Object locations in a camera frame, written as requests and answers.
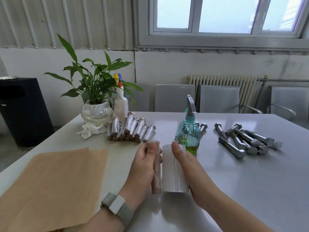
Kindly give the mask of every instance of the bottle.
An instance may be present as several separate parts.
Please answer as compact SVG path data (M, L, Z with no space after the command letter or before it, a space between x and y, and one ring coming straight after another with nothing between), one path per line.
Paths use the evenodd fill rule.
M200 130L195 122L196 108L190 95L187 95L188 111L186 119L179 125L175 135L175 141L184 145L186 150L196 156L200 145Z
M123 122L125 118L128 116L128 111L129 111L128 100L124 97L124 94L123 94L123 85L121 82L121 77L119 78L118 81L116 80L116 82L118 83L120 88L118 87L115 88L116 89L115 91L116 93L119 94L119 96L116 95L114 98L114 112L115 112L115 116L119 117L119 122Z

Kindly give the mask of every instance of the window pane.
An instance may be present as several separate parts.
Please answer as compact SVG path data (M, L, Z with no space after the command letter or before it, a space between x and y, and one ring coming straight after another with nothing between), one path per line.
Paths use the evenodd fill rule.
M259 0L203 0L199 32L251 33Z
M304 0L270 0L262 31L294 31Z
M157 28L189 28L191 0L158 0Z

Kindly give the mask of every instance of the white table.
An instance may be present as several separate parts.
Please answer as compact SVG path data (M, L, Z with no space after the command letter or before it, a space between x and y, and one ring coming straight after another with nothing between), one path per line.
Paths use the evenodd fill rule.
M136 112L157 127L155 140L170 144L185 113ZM273 114L198 113L196 121L207 123L201 139L198 160L215 184L236 202L252 212L275 231L309 230L309 130ZM224 130L234 123L273 137L283 143L281 151L270 150L266 156L246 156L237 160L218 143L214 124ZM100 200L108 192L117 193L126 180L138 145L106 141L105 134L84 140L74 133L81 130L81 116L0 173L0 195L11 186L29 160L42 152L89 147L109 148ZM77 231L79 226L65 231ZM137 209L127 231L220 231L218 225L197 207L189 194L149 194Z

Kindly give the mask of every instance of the pile of bolts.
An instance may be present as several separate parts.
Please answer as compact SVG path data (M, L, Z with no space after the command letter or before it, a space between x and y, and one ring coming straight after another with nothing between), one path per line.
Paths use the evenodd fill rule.
M129 111L123 122L119 122L119 117L113 116L107 124L107 140L111 141L141 141L149 142L156 126L148 125L145 118L135 117L135 113Z
M276 142L273 138L266 138L255 132L243 130L242 125L236 123L228 131L224 132L220 123L214 125L219 133L219 142L221 142L234 156L242 159L248 155L266 155L269 147L274 150L280 150L282 142ZM236 146L228 141L231 136Z

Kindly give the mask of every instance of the teal spray bottle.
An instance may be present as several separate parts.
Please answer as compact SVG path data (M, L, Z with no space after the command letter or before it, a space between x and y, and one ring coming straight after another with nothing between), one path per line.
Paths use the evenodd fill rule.
M200 130L195 123L196 108L190 95L187 95L188 111L186 119L179 125L175 135L175 141L184 145L186 150L196 156L197 149L200 145Z

